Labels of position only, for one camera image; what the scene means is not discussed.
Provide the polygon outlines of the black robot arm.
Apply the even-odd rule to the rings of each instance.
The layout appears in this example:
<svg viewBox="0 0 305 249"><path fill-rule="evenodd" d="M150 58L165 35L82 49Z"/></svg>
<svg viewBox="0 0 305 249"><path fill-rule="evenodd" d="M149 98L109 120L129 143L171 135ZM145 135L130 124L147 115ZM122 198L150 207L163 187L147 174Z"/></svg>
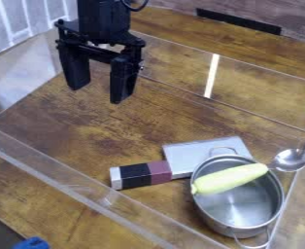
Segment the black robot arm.
<svg viewBox="0 0 305 249"><path fill-rule="evenodd" d="M145 41L129 33L130 13L141 11L130 0L76 0L77 19L58 19L57 50L66 82L73 90L90 83L89 61L110 65L110 102L131 96L142 63Z"/></svg>

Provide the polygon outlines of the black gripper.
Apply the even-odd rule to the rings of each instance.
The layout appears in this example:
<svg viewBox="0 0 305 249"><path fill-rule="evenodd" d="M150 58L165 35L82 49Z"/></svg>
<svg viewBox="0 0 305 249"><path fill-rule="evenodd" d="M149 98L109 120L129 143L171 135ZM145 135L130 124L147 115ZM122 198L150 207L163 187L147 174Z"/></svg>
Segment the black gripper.
<svg viewBox="0 0 305 249"><path fill-rule="evenodd" d="M60 60L68 85L72 90L78 90L90 83L89 58L110 63L110 102L119 104L134 91L139 65L142 63L142 49L145 41L121 31L113 37L101 39L84 34L78 30L78 20L65 21L58 19L54 23L58 28ZM118 52L101 49L100 45L117 45L125 48Z"/></svg>

